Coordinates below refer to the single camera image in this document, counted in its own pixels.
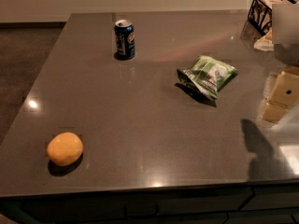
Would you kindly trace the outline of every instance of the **can lid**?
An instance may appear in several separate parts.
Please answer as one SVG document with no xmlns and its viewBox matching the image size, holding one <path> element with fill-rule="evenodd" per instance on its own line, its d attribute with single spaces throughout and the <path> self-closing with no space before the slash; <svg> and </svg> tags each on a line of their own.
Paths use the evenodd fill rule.
<svg viewBox="0 0 299 224">
<path fill-rule="evenodd" d="M 128 27 L 131 26 L 132 23 L 129 20 L 118 20 L 115 22 L 117 27 Z"/>
</svg>

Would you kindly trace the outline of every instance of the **can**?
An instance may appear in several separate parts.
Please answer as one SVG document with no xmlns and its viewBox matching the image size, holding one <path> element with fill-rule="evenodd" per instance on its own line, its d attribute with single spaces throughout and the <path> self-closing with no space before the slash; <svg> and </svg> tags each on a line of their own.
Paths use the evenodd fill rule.
<svg viewBox="0 0 299 224">
<path fill-rule="evenodd" d="M 132 23 L 128 20 L 119 20 L 114 26 L 116 36 L 116 58 L 128 60 L 135 57 L 135 34 Z"/>
</svg>

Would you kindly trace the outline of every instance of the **table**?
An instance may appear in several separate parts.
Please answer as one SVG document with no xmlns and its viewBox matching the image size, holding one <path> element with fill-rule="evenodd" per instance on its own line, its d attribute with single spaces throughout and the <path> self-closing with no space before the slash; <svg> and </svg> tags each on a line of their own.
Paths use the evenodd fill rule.
<svg viewBox="0 0 299 224">
<path fill-rule="evenodd" d="M 123 18 L 135 26 L 128 61 L 114 58 Z M 286 65 L 253 50 L 246 21 L 238 10 L 71 15 L 0 146 L 0 197 L 296 183 L 298 108 L 271 129 L 255 122 L 265 79 Z M 238 70 L 216 102 L 178 85 L 200 54 Z M 63 132 L 84 155 L 57 176 L 45 150 Z"/>
</svg>

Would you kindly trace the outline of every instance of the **table top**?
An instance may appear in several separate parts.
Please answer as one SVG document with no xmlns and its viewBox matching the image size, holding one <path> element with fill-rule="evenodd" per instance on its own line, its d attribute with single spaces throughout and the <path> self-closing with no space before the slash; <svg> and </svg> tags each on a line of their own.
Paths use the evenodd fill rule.
<svg viewBox="0 0 299 224">
<path fill-rule="evenodd" d="M 135 27 L 128 61 L 113 56 L 123 18 Z M 296 178 L 298 108 L 272 128 L 256 124 L 265 79 L 286 65 L 253 49 L 246 21 L 247 11 L 73 14 L 0 146 L 0 196 Z M 200 54 L 238 70 L 216 102 L 178 85 L 177 69 Z M 64 132 L 84 154 L 57 176 L 46 147 Z"/>
</svg>

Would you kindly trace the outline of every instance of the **blue can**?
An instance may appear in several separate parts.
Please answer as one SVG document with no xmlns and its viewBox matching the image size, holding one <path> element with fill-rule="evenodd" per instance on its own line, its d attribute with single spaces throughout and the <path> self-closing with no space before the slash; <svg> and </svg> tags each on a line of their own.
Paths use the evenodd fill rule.
<svg viewBox="0 0 299 224">
<path fill-rule="evenodd" d="M 116 36 L 116 58 L 128 60 L 135 57 L 135 34 L 132 23 L 128 20 L 119 20 L 114 26 Z"/>
</svg>

